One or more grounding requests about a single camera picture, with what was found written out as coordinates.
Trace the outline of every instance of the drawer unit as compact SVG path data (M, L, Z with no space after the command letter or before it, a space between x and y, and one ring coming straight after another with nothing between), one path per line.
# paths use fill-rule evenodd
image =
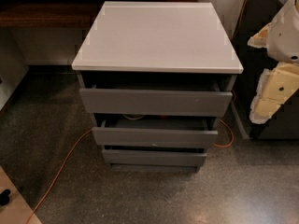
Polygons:
M163 2L104 3L72 66L105 162L130 171L198 171L243 69L211 4Z
M101 146L208 148L218 133L208 129L205 119L144 117L103 120L93 134Z

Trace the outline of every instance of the gray floor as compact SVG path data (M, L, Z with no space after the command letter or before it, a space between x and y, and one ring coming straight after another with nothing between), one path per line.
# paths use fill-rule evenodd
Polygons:
M0 118L0 165L32 207L92 127L78 88L72 73L31 71ZM243 140L230 109L224 120L235 143L212 147L197 174L111 172L89 134L36 215L44 224L299 223L298 140Z

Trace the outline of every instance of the electrical cord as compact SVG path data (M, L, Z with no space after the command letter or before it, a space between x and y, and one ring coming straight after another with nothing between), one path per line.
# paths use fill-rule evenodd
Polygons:
M235 38L235 35L236 35L236 34L238 33L238 31L240 30L241 23L242 23L242 18L243 18L243 13L244 13L244 9L245 9L245 6L246 6L246 4L247 4L248 1L249 1L249 0L244 0L244 4L243 4L243 6L242 6L242 8L241 8L241 12L240 12L239 24L238 24L237 28L235 29L235 32L234 32L234 35L233 35L233 38L232 38L232 39Z
M230 131L230 133L231 133L231 141L227 145L214 144L214 146L216 146L216 147L229 147L229 146L231 146L233 144L233 142L235 140L234 133L233 133L232 129L223 120L220 119L220 122Z
M29 224L30 219L32 218L32 216L34 215L34 213L36 212L36 210L38 209L38 207L44 202L44 200L46 199L46 197L48 196L48 194L50 193L50 191L52 190L57 178L59 177L60 173L62 172L62 170L65 167L65 164L69 158L69 156L72 154L72 152L74 151L75 147L78 145L78 143L81 141L81 139L83 137L85 137L88 133L90 133L92 131L92 129L90 129L89 131L87 131L86 133L84 133L78 140L77 142L73 145L73 147L71 148L71 150L68 152L68 154L66 155L63 164L61 165L57 175L54 177L53 181L50 184L50 187L48 188L48 190L46 191L45 195L41 198L41 200L38 202L38 204L36 205L36 207L34 208L34 210L32 211L32 213L30 214L30 216L27 218L26 224Z

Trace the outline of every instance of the wooden furniture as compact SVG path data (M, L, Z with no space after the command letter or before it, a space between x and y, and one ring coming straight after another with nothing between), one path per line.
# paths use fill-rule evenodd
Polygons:
M196 2L197 0L0 0L0 27L89 29L105 1Z
M299 138L299 91L265 124L253 124L249 120L250 104L256 94L259 77L265 68L273 69L278 62L268 57L266 49L254 49L247 42L274 18L282 6L278 0L249 0L232 41L244 66L243 74L238 76L235 83L237 98L232 105L243 138Z
M210 3L106 2L72 67L106 163L168 171L203 165L243 70Z

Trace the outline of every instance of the open drawer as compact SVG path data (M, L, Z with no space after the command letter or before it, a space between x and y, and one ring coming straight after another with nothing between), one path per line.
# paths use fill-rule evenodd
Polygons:
M103 120L93 134L101 146L208 148L218 132L210 131L205 119L149 116Z
M222 117L230 92L80 89L88 113Z

